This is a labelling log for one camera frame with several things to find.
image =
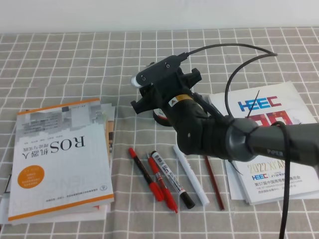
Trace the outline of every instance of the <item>stack of books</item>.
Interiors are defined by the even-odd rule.
[[[99,99],[19,112],[0,224],[105,219],[114,113]]]
[[[316,123],[291,82],[230,92],[229,107],[235,118],[247,117],[258,91],[250,114],[258,125],[270,126],[276,121],[285,124]],[[210,95],[209,101],[226,115],[224,96],[224,93]],[[228,161],[225,162],[232,200],[245,199],[254,205],[283,199],[284,161],[257,156],[249,162],[233,161],[233,164],[240,173]],[[319,198],[319,179],[313,167],[291,163],[290,197]]]

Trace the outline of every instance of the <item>gray grid fabric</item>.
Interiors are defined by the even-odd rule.
[[[175,132],[155,123],[152,112],[136,115],[139,99],[130,76],[141,66],[203,45],[239,42],[277,52],[238,73],[231,90],[292,81],[308,108],[319,113],[319,28],[258,28],[161,32],[0,35],[0,192],[12,167],[16,113],[100,97],[117,106],[112,181],[116,201],[106,221],[4,226],[2,239],[272,239],[278,237],[281,202],[247,206],[231,201],[221,160],[210,162],[226,210],[220,212],[202,158],[188,157],[210,204],[203,208],[175,159]],[[208,49],[183,62],[203,80],[203,95],[223,92],[227,76],[255,50]],[[157,150],[178,176],[196,206],[187,210],[177,194],[179,213],[155,201],[128,154],[135,148],[148,172],[146,153]],[[286,237],[319,239],[319,200],[291,200]]]

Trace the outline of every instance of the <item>pencil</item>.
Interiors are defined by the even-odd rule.
[[[213,189],[214,189],[215,194],[216,194],[216,199],[217,199],[217,203],[218,203],[219,209],[221,211],[224,211],[225,207],[224,207],[224,204],[223,204],[223,200],[221,199],[221,196],[220,196],[220,193],[219,193],[219,189],[218,189],[218,186],[217,186],[213,171],[211,170],[208,157],[204,156],[204,159],[205,159],[205,164],[206,164],[207,171],[208,171],[209,176],[210,176],[211,184],[212,184]]]

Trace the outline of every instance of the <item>red pen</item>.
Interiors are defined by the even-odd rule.
[[[148,174],[148,172],[146,171],[146,169],[142,165],[142,162],[137,157],[136,153],[134,152],[134,150],[132,148],[129,148],[129,153],[130,153],[131,157],[134,159],[134,161],[135,161],[136,165],[138,166],[138,168],[140,169],[140,171],[142,172],[142,174],[143,174],[146,182],[148,183],[150,190],[153,192],[156,200],[158,200],[159,202],[163,201],[164,194],[161,191],[159,185],[156,182],[153,182],[150,175]]]
[[[151,167],[153,173],[155,174],[156,178],[158,179],[160,189],[164,193],[167,207],[169,209],[175,211],[176,213],[178,213],[176,202],[175,202],[173,196],[171,195],[169,189],[165,186],[164,180],[160,174],[159,168],[157,167],[153,157],[149,156],[149,154],[148,154],[148,162],[150,164],[150,167]]]

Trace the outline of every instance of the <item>yellow label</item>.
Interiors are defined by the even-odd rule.
[[[183,100],[192,100],[192,98],[188,95],[179,95],[171,99],[168,104],[173,107],[177,102],[183,101]]]
[[[179,95],[179,96],[176,96],[176,99],[177,99],[178,101],[192,100],[192,98],[191,98],[189,95]]]

